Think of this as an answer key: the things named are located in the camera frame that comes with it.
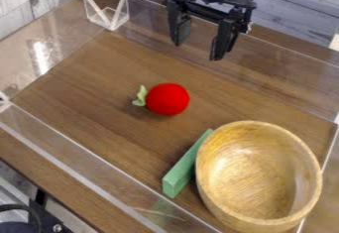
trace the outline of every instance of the wooden table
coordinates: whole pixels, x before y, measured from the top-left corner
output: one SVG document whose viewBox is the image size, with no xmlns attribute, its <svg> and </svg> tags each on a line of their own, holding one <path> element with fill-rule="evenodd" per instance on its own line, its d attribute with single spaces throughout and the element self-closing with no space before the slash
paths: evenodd
<svg viewBox="0 0 339 233">
<path fill-rule="evenodd" d="M 111 4 L 113 0 L 99 1 Z M 79 4 L 75 0 L 64 9 Z M 212 33 L 212 29 L 207 27 L 204 33 Z M 260 57 L 250 62 L 239 59 L 242 53 L 251 56 L 260 53 Z M 299 75 L 283 80 L 280 74 L 287 76 L 291 73 L 286 65 L 280 66 L 282 62 L 274 62 L 275 59 L 255 39 L 242 38 L 230 58 L 206 66 L 204 62 L 182 61 L 121 34 L 103 31 L 12 101 L 160 192 L 161 177 L 203 132 L 238 120 L 259 120 L 288 129 L 307 143 L 319 162 L 324 162 L 336 125 L 306 111 L 311 108 L 322 111 L 319 100 L 328 92 L 327 86 L 323 90 L 318 87 L 300 90 L 303 84 L 295 82 L 304 74 L 308 75 L 306 81 L 315 84 L 320 77 L 316 71 L 320 69 L 319 62 L 312 66 L 316 68 L 310 68 L 308 58 L 283 53 L 283 63 Z M 255 80 L 263 78 L 266 85 L 255 84 Z M 131 105 L 140 84 L 151 87 L 167 81 L 182 83 L 192 97 L 187 111 L 175 117 L 156 115 Z M 324 107 L 328 112 L 336 110 L 334 101 Z M 149 231 L 3 131 L 0 141 L 1 160 L 99 231 Z M 208 212 L 194 182 L 174 201 L 222 231 L 235 232 Z"/>
</svg>

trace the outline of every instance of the green foam block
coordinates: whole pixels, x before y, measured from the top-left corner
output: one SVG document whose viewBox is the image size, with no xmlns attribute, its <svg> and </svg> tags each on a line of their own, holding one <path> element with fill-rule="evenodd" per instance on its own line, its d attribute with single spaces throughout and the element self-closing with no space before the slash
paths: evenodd
<svg viewBox="0 0 339 233">
<path fill-rule="evenodd" d="M 212 132 L 212 129 L 208 129 L 206 131 L 206 133 L 199 138 L 195 145 L 182 157 L 171 171 L 163 177 L 163 192 L 171 198 L 174 198 L 179 194 L 186 184 L 195 175 L 196 154 L 204 140 Z"/>
</svg>

